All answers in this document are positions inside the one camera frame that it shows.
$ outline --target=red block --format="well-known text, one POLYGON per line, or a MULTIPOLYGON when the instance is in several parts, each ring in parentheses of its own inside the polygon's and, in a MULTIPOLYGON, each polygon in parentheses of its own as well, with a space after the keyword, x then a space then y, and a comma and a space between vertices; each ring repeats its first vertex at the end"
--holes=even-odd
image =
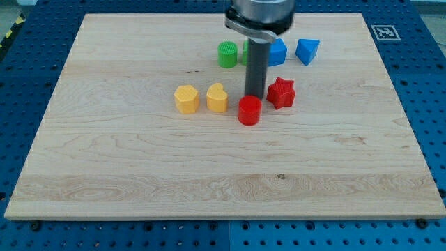
POLYGON ((266 100, 270 101, 276 109, 293 106, 295 91, 294 80, 285 80, 281 77, 268 87, 266 100))
POLYGON ((260 120, 262 101, 256 96, 247 95, 238 103, 238 120, 245 126, 253 126, 260 120))

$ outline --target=red cylinder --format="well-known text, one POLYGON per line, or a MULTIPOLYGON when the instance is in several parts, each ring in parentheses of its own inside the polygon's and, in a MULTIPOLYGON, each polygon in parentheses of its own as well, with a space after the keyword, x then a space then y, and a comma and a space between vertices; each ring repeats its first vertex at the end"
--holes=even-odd
POLYGON ((260 120, 262 101, 256 96, 247 95, 238 103, 238 120, 245 126, 253 126, 260 120))

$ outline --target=toy block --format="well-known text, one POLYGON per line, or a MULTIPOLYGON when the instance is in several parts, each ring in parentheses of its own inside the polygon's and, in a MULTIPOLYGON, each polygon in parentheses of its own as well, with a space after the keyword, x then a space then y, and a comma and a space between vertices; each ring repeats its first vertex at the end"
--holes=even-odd
POLYGON ((238 120, 245 126, 253 126, 260 120, 262 102, 259 98, 246 95, 238 103, 238 120))
POLYGON ((244 66, 248 64, 248 40, 243 43, 242 64, 244 66))
POLYGON ((208 109, 213 112, 225 112, 228 110, 228 93, 224 91, 223 84, 211 85, 206 94, 208 109))
POLYGON ((276 82, 268 87, 266 100, 270 101, 275 109, 293 106, 295 98, 293 85, 294 80, 285 80, 278 77, 276 82))
POLYGON ((268 59, 268 66, 278 66, 285 63, 286 45, 280 38, 276 39, 275 43, 270 48, 270 58, 268 59))
POLYGON ((175 106, 182 114, 193 114, 200 105, 199 92, 190 84, 179 86, 175 93, 175 106))
POLYGON ((298 46, 295 49, 295 55, 301 62, 308 66, 314 59, 318 51, 319 40, 299 39, 298 46))
POLYGON ((218 45, 218 64, 223 68, 232 68, 237 64, 237 45, 224 41, 218 45))

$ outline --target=red star block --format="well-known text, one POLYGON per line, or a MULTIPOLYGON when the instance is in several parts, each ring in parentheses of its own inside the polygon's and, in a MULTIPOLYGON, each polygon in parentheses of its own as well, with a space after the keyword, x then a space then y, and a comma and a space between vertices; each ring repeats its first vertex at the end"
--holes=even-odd
POLYGON ((266 100, 270 101, 276 109, 292 106, 295 97, 293 85, 294 80, 285 80, 278 77, 276 82, 268 87, 266 100))

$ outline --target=wooden table surface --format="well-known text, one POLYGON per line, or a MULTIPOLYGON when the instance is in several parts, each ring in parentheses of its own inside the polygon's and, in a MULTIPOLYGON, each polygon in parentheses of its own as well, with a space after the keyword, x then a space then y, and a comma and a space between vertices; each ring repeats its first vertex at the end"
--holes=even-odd
POLYGON ((361 14, 296 14, 293 107, 237 120, 245 67, 223 15, 86 15, 26 159, 10 220, 441 218, 445 207, 361 14), (299 38, 321 40, 310 66, 299 38), (206 108, 225 85, 229 110, 206 108), (173 93, 200 92, 180 114, 173 93))

